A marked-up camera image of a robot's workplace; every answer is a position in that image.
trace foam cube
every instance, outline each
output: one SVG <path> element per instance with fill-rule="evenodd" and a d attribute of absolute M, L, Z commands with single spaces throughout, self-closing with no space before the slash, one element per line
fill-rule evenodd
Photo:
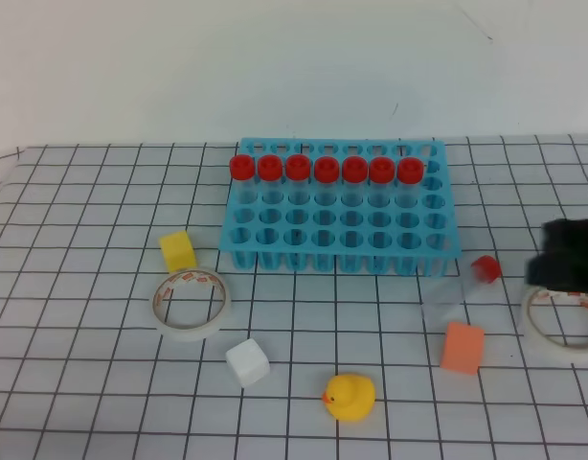
<path fill-rule="evenodd" d="M 253 338 L 226 352 L 226 362 L 243 388 L 256 383 L 270 372 L 268 358 Z"/>
<path fill-rule="evenodd" d="M 484 356 L 484 330 L 463 323 L 449 323 L 441 367 L 475 375 Z"/>
<path fill-rule="evenodd" d="M 184 230 L 162 237 L 160 248 L 169 273 L 196 267 L 192 242 Z"/>

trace white table surface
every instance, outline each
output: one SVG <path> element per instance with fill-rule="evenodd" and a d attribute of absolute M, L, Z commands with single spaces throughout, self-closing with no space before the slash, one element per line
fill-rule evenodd
<path fill-rule="evenodd" d="M 1 458 L 588 459 L 588 363 L 531 353 L 516 329 L 540 225 L 588 218 L 588 139 L 447 142 L 463 263 L 490 254 L 504 272 L 456 312 L 486 330 L 476 377 L 439 367 L 442 329 L 418 305 L 433 280 L 236 271 L 217 250 L 236 146 L 26 149 L 0 191 Z M 147 316 L 158 237 L 184 228 L 234 297 L 224 329 L 188 344 Z M 173 301 L 170 320 L 209 305 Z M 538 314 L 574 343 L 581 313 Z M 241 392 L 224 353 L 247 337 L 272 372 Z M 376 385 L 359 425 L 319 399 L 337 371 Z"/>

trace white cube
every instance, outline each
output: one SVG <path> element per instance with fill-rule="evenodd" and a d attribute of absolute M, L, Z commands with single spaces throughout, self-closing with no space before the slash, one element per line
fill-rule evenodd
<path fill-rule="evenodd" d="M 226 362 L 237 376 L 243 388 L 256 383 L 270 372 L 268 358 L 256 343 L 249 338 L 226 352 Z"/>

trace white wall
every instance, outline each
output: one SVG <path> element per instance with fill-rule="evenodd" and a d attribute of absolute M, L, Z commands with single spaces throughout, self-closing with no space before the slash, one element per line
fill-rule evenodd
<path fill-rule="evenodd" d="M 588 0 L 0 0 L 0 150 L 582 131 Z"/>

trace black object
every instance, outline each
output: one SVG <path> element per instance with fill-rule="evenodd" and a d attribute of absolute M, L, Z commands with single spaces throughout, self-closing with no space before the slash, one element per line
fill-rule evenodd
<path fill-rule="evenodd" d="M 588 293 L 588 219 L 543 224 L 543 253 L 528 263 L 526 282 L 549 290 Z"/>

